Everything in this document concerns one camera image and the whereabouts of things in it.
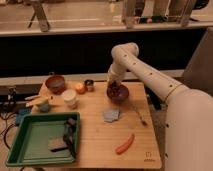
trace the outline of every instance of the bowl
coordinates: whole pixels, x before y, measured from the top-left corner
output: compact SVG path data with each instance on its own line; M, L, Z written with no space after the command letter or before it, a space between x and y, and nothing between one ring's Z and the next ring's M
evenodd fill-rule
M45 85L53 94L61 94L66 89L65 79L61 75L50 76Z

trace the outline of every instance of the background wall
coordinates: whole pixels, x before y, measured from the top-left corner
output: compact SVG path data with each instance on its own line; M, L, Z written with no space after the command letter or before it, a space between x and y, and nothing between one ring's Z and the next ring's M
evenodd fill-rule
M1 37L0 77L105 73L114 45L135 42L140 59L160 70L184 69L205 29Z

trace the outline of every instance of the red bowl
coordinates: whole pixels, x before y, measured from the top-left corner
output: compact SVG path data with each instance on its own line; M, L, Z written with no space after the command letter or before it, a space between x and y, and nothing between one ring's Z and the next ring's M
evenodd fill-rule
M54 94L61 94L64 90L66 90L65 79L61 75L50 76L45 81L45 85Z
M107 96L115 104L121 104L129 97L129 90L123 84L112 88L107 88Z

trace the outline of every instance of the blue object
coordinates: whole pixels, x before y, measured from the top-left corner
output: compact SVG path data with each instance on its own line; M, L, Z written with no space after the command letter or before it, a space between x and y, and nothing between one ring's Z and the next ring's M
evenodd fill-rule
M25 115L29 114L30 112L31 112L31 108L21 108L21 109L19 109L18 113L16 115L16 122L15 122L16 126L19 126L22 118Z

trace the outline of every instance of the brown bowl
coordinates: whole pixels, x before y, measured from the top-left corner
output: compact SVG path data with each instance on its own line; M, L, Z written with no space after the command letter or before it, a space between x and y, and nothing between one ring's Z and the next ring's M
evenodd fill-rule
M45 85L54 94L61 94L66 89L65 79L61 75L50 76Z

